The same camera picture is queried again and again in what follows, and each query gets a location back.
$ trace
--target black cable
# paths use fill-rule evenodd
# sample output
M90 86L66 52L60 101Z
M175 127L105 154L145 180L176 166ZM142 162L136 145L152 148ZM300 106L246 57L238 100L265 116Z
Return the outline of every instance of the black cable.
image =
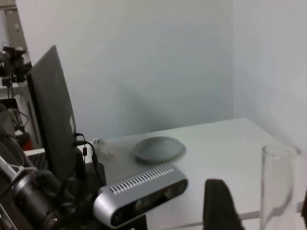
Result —
M9 88L11 87L11 93L12 93L12 99L14 99L14 89L13 89L13 79L12 79L12 76L11 75L9 75L9 80L10 80L10 86L8 87L8 91L7 91L7 93L8 93L8 99L10 98L10 94L9 94ZM14 114L15 114L15 124L18 126L18 129L20 129L20 127L21 127L21 125L20 125L20 123L19 123L19 119L18 119L18 115L17 115L17 110L16 110L16 108L15 107L13 107L13 112L14 112Z
M75 133L75 137L83 137L83 140L85 141L85 136L82 133ZM84 148L82 150L82 154L84 156L84 165L85 165L85 157L87 156L87 148L86 144L84 144Z
M12 79L11 75L9 75L9 79L11 80L12 99L14 99L13 79ZM16 121L17 121L18 127L20 127L20 123L19 123L19 119L18 119L18 115L17 115L17 111L16 111L15 107L13 107L13 111L15 113L15 117L16 117Z
M80 146L80 145L83 145L83 144L88 144L88 145L91 146L91 148L92 148L92 161L93 161L95 173L96 173L96 176L97 176L97 178L98 178L100 184L101 184L102 186L104 186L105 183L101 180L100 175L99 175L99 172L98 172L98 157L97 157L97 154L96 154L96 152L95 152L95 148L94 148L94 146L92 145L92 143L91 143L91 142L88 142L88 141L84 141L84 140L77 140L77 141L75 141L74 146Z
M8 99L9 99L9 98L10 98L10 87L9 87L9 86L7 87L7 93L8 93ZM15 125L15 126L18 126L17 123L16 123L16 121L15 121L15 119L13 118L12 120L13 120L13 122L14 122L14 125Z

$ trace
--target black object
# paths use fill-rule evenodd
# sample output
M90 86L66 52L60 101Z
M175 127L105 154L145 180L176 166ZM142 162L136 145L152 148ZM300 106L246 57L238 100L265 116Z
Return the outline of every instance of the black object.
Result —
M76 124L56 46L33 66L27 81L49 168L63 182L75 172Z
M37 169L49 170L48 161L44 152L28 156L28 159Z
M304 203L303 203L303 208L302 208L301 216L304 219L305 227L307 229L307 191L305 193L305 200L304 200Z
M206 181L202 218L205 230L244 230L231 193L222 180Z
M0 77L12 76L12 82L25 81L25 71L29 69L29 64L24 65L23 54L25 54L24 50L3 46L2 52L0 52ZM2 85L9 86L8 84L10 81L2 80Z

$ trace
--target camera lens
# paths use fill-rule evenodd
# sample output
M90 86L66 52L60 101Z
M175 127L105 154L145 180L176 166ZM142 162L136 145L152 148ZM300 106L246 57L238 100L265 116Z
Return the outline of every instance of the camera lens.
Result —
M114 223L115 225L118 225L121 224L122 222L123 222L123 213L119 211L114 215Z
M165 192L165 196L167 197L167 199L173 198L174 195L175 195L175 193L174 193L173 188L168 188L167 191Z
M143 206L143 201L142 199L139 199L135 202L134 209L139 211L142 208L142 206Z

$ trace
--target white surface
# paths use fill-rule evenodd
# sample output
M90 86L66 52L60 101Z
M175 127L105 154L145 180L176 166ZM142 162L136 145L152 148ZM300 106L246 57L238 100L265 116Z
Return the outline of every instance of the white surface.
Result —
M106 143L117 154L117 161L98 156L105 166L107 182L113 183L154 167L137 163L131 150L139 141L156 136L176 138L186 145L187 153L173 164L188 177L189 186L184 195L146 214L149 230L201 221L204 183L209 178L223 179L227 183L238 213L259 210L261 148L278 143L271 135L247 119L236 119L109 140ZM91 152L88 153L87 161L90 161ZM306 161L297 159L297 201L304 199L306 174ZM299 215L296 217L295 230L303 230L302 219ZM258 219L243 222L246 230L258 230L258 223Z
M3 10L0 10L0 45L2 42L9 42L9 41L10 37L6 29L5 13Z
M88 139L233 117L231 1L18 0L17 6L33 64L57 45L77 128Z
M306 0L234 0L234 116L304 151L306 11Z

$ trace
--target cable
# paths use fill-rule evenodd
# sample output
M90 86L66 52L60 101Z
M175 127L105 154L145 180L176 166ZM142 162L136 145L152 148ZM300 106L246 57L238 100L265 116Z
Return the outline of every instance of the cable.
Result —
M9 98L10 98L10 87L9 87L9 86L8 86L8 88L7 88L7 94L8 94L8 99L9 99ZM13 120L13 122L14 122L14 125L15 125L15 126L18 126L17 123L16 123L16 121L15 121L16 119L13 118L12 120Z
M83 137L83 140L85 141L85 136L82 133L75 133L75 137ZM85 157L87 156L87 148L86 144L84 144L84 148L82 150L82 154L84 156L84 165L85 165Z
M77 140L77 141L75 141L74 146L80 146L80 145L83 145L83 144L88 144L88 145L91 146L91 148L92 148L92 161L93 161L96 176L97 176L100 184L105 185L105 183L101 180L99 172L98 172L98 157L97 157L97 154L95 152L95 148L92 145L92 143L88 142L88 141L84 141L84 140Z

